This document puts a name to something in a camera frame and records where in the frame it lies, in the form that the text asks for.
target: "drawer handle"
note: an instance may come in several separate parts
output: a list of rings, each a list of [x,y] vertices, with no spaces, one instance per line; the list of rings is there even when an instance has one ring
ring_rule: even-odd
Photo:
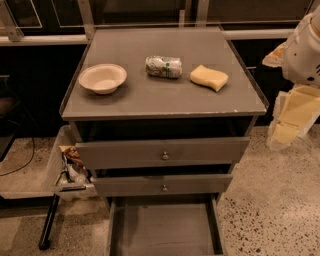
[[[163,191],[163,192],[167,192],[167,191],[168,191],[167,185],[163,185],[163,186],[162,186],[162,191]]]
[[[167,151],[163,152],[163,155],[162,155],[161,159],[164,160],[164,161],[169,160],[169,155],[168,155]]]

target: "yellow sponge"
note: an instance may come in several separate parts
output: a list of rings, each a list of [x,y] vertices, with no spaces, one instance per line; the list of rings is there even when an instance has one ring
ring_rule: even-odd
[[[227,83],[228,75],[200,65],[191,72],[190,80],[196,84],[211,87],[218,92]]]

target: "crushed can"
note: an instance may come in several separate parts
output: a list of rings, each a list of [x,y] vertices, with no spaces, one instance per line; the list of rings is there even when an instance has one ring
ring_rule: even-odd
[[[146,58],[146,71],[152,76],[178,78],[182,74],[182,63],[180,58],[153,55]]]

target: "white bowl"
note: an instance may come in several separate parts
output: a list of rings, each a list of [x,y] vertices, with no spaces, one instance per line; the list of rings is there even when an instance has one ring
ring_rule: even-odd
[[[79,76],[84,88],[97,94],[114,92],[127,78],[127,72],[114,64],[99,64],[85,69]]]

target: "floor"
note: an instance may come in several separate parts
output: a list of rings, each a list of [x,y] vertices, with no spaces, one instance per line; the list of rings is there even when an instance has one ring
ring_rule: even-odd
[[[266,146],[268,127],[255,127],[234,178],[218,203],[224,247],[229,256],[320,255],[320,126],[280,152]],[[44,184],[55,138],[35,138],[31,163],[0,176],[5,198],[51,195]],[[17,139],[0,175],[23,165],[32,140]],[[61,200],[51,247],[38,249],[47,209],[0,211],[0,255],[103,255],[109,218],[94,195]]]

